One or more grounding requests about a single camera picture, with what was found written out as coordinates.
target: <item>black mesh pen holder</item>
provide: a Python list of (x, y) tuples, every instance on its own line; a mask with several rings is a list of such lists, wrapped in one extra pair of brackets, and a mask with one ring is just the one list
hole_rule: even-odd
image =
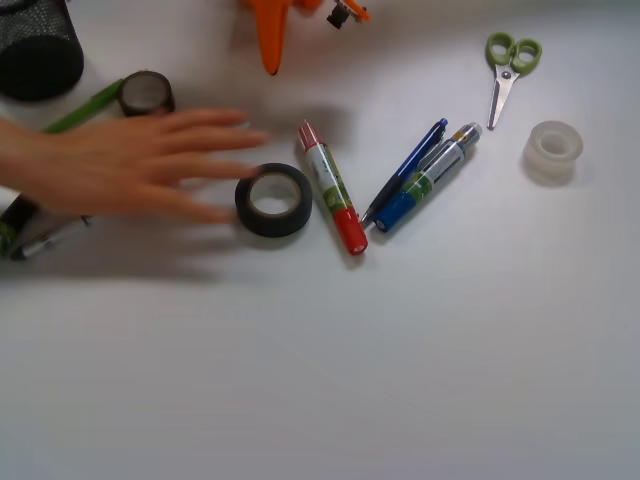
[(25, 102), (57, 97), (83, 69), (64, 0), (0, 0), (0, 94)]

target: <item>pen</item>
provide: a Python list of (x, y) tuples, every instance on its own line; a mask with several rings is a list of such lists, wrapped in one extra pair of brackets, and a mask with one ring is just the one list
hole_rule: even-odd
[(371, 205), (360, 219), (360, 223), (363, 227), (366, 227), (370, 219), (379, 213), (380, 210), (389, 203), (393, 196), (400, 191), (402, 185), (418, 169), (420, 160), (426, 157), (429, 151), (442, 141), (447, 123), (448, 122), (445, 118), (437, 122), (413, 152), (411, 152), (411, 155), (409, 155), (404, 163), (400, 165), (400, 168), (396, 173), (394, 173), (385, 186), (382, 187), (380, 193), (378, 193), (376, 198), (373, 199), (373, 202), (371, 202)]
[[(43, 133), (62, 133), (89, 120), (116, 99), (122, 79), (92, 96), (88, 102), (49, 125)], [(24, 195), (18, 195), (0, 215), (0, 257), (9, 252), (11, 245), (24, 226), (38, 212), (39, 207)]]
[(482, 135), (477, 123), (470, 123), (458, 130), (453, 137), (438, 147), (430, 160), (402, 186), (389, 204), (377, 215), (376, 226), (388, 232), (418, 203), (424, 200), (434, 186), (453, 172), (453, 167), (463, 161)]
[(11, 260), (26, 260), (44, 249), (55, 247), (67, 237), (91, 226), (91, 217), (85, 215), (58, 229), (51, 230), (28, 241), (11, 254)]
[(304, 146), (304, 158), (313, 171), (342, 242), (350, 255), (364, 253), (368, 246), (367, 236), (358, 221), (358, 214), (353, 208), (329, 147), (307, 121), (298, 133)]

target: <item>blue cap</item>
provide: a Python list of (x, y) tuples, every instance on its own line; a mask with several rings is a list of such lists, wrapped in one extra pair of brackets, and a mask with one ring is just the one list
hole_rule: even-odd
[(407, 192), (400, 192), (376, 216), (376, 225), (383, 232), (391, 230), (407, 213), (416, 206), (416, 201)]

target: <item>black tape roll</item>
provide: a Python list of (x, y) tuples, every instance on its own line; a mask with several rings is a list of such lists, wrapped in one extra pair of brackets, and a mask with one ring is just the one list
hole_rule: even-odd
[(122, 81), (118, 89), (118, 103), (125, 117), (176, 110), (169, 80), (147, 70), (129, 75)]
[[(267, 177), (273, 177), (269, 180), (283, 181), (286, 177), (293, 182), (294, 204), (289, 210), (283, 213), (270, 214), (265, 213), (255, 206), (251, 200), (251, 193), (254, 186)], [(282, 163), (266, 163), (260, 167), (260, 173), (253, 178), (245, 178), (238, 182), (236, 187), (236, 207), (238, 208), (238, 217), (242, 224), (251, 232), (261, 237), (281, 238), (296, 233), (302, 229), (311, 216), (312, 205), (311, 185), (307, 177), (303, 173), (290, 166)]]

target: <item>orange plastic object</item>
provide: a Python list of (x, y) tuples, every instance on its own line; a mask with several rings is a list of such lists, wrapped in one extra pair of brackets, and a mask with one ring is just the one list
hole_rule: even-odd
[(353, 10), (353, 12), (358, 15), (358, 17), (360, 17), (360, 20), (364, 20), (365, 22), (371, 20), (371, 15), (369, 15), (369, 12), (367, 12), (353, 0), (342, 0), (342, 2), (351, 10)]
[(280, 68), (287, 12), (293, 3), (315, 10), (322, 0), (249, 0), (256, 11), (262, 63), (271, 75), (278, 73)]

